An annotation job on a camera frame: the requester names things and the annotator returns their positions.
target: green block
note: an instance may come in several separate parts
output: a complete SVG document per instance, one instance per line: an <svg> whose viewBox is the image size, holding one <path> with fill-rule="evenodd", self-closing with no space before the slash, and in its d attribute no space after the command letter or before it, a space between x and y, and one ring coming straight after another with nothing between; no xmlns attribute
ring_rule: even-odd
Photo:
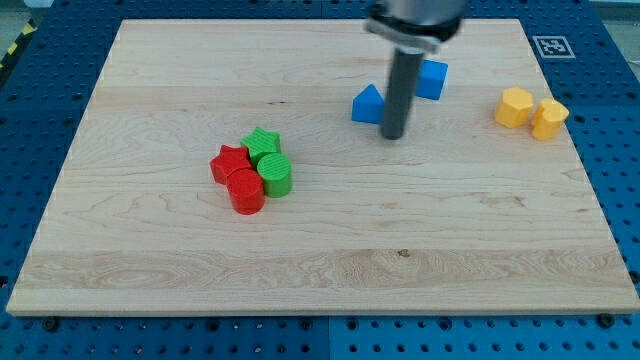
<svg viewBox="0 0 640 360"><path fill-rule="evenodd" d="M256 168L262 157L280 152L280 134L265 131L261 127L256 126L253 133L242 139L240 144L249 148L251 165Z"/></svg>
<svg viewBox="0 0 640 360"><path fill-rule="evenodd" d="M258 163L258 174L268 197L283 197L291 191L291 161L286 156L278 153L265 155Z"/></svg>

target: wooden board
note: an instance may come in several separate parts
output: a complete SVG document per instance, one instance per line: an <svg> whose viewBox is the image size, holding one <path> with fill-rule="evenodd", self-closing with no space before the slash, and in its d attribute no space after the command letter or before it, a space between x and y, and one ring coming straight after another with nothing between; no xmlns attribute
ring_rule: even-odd
<svg viewBox="0 0 640 360"><path fill-rule="evenodd" d="M350 120L391 45L361 21L125 21L13 291L15 315L573 314L638 296L516 20L469 20L407 135ZM281 133L294 191L236 214L208 160Z"/></svg>

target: blue cube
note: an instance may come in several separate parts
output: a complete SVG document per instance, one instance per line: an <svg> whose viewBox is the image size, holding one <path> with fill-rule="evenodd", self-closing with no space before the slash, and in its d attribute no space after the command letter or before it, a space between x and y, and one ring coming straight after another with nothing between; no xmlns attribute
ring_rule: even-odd
<svg viewBox="0 0 640 360"><path fill-rule="evenodd" d="M353 99L351 120L379 124L382 121L383 108L384 99L375 85L370 84Z"/></svg>
<svg viewBox="0 0 640 360"><path fill-rule="evenodd" d="M431 100L440 100L444 80L447 77L449 65L433 60L425 60L418 75L416 96Z"/></svg>

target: red cylinder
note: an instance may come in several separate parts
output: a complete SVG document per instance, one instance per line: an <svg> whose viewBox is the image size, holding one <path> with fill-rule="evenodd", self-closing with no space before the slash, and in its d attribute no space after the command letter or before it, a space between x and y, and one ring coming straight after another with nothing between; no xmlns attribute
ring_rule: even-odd
<svg viewBox="0 0 640 360"><path fill-rule="evenodd" d="M250 169L235 171L227 179L233 209L243 215L257 213L264 206L262 178Z"/></svg>

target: blue perforated panel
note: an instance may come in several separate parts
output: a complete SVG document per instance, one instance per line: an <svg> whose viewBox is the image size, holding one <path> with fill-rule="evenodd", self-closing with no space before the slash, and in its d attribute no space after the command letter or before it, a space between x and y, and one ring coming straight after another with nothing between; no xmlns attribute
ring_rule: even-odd
<svg viewBox="0 0 640 360"><path fill-rule="evenodd" d="M0 91L0 304L11 288L121 19L361 18L371 0L56 1ZM477 0L519 18L632 277L640 271L640 85L588 3ZM564 37L575 59L543 57ZM15 319L0 359L640 358L640 317Z"/></svg>

